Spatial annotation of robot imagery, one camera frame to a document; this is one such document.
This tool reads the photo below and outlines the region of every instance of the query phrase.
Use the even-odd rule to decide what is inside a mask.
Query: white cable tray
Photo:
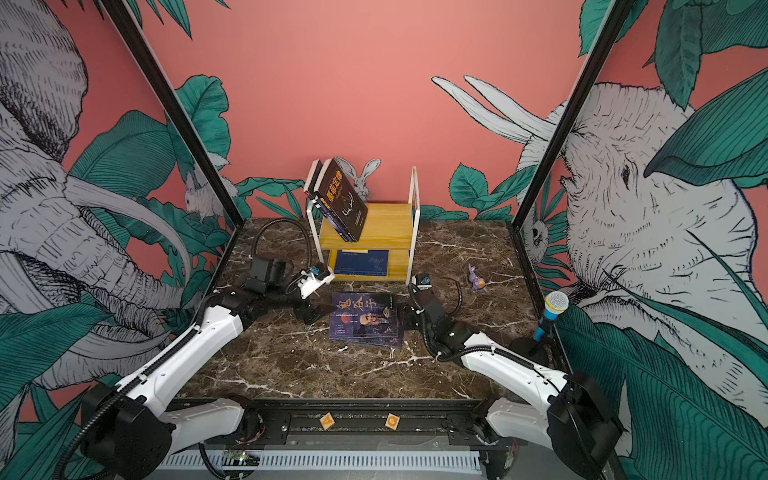
[[[236,465],[223,450],[208,450],[214,466],[226,470],[409,470],[482,475],[479,452],[381,452],[327,450],[249,450],[259,466]],[[158,469],[205,468],[197,450],[169,455]]]

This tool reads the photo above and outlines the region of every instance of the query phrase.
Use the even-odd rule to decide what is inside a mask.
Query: dark marble surface
[[[253,236],[264,223],[246,222],[217,287],[236,286],[246,278]],[[259,253],[299,265],[306,255],[301,234],[288,223],[264,234]],[[478,293],[469,289],[468,263],[477,266],[488,283]],[[458,319],[480,326],[502,345],[533,334],[538,318],[502,222],[422,222],[414,272],[432,274],[435,293],[447,310],[457,300],[455,286],[435,277],[460,279],[464,306]],[[402,283],[333,282],[331,287],[318,290],[313,302],[329,303],[332,291],[386,291],[398,293],[403,302],[407,299]],[[280,310],[262,317],[222,348],[180,396],[484,399],[494,392],[508,393],[482,375],[432,360],[417,332],[406,332],[401,349],[348,344],[328,338],[327,316],[305,326],[290,310]]]

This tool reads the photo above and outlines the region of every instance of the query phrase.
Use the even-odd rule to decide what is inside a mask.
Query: elephant tusk
[[[0,253],[0,296],[21,313],[37,313],[54,307],[32,282],[15,253]]]
[[[179,237],[179,234],[165,220],[156,215],[155,212],[140,205],[130,198],[123,197],[104,188],[98,187],[85,180],[81,180],[71,175],[67,176],[64,196],[78,207],[104,208],[116,214],[141,220],[150,227],[157,230],[158,233],[165,236],[179,251],[181,259],[184,262],[184,277],[189,281],[192,271],[192,260],[187,247]]]
[[[530,140],[531,132],[483,107],[470,94],[450,81],[440,77],[432,77],[432,82],[451,95],[470,117],[493,133],[519,144],[526,144]]]
[[[465,75],[464,79],[477,90],[488,103],[503,113],[506,118],[539,138],[546,141],[552,139],[554,129],[557,125],[533,115],[531,112],[525,110],[514,99],[507,96],[506,93],[479,78]]]

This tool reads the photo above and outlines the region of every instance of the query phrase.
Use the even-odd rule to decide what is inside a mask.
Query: book with portrait cover
[[[377,346],[402,346],[402,321],[394,293],[334,292],[331,340]]]

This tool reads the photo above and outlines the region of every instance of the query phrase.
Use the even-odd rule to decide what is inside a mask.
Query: book cover
[[[331,340],[402,346],[402,323],[393,293],[334,292]]]
[[[331,227],[333,227],[333,229],[339,233],[344,241],[354,242],[355,240],[352,238],[352,235],[346,229],[341,220],[339,220],[335,213],[333,213],[321,201],[319,201],[319,195],[313,191],[313,186],[317,182],[317,177],[320,175],[321,167],[322,166],[320,164],[320,160],[315,160],[312,162],[310,173],[306,178],[306,182],[304,182],[304,193],[310,198],[310,201],[316,206],[316,208],[319,208],[323,216],[327,218],[331,223]]]
[[[344,175],[335,158],[330,158],[323,164],[313,193],[318,195],[319,201],[328,210],[336,214],[354,241],[359,241],[368,207],[355,192],[352,182]]]
[[[339,251],[333,272],[336,275],[387,276],[389,250],[368,250],[368,253]]]

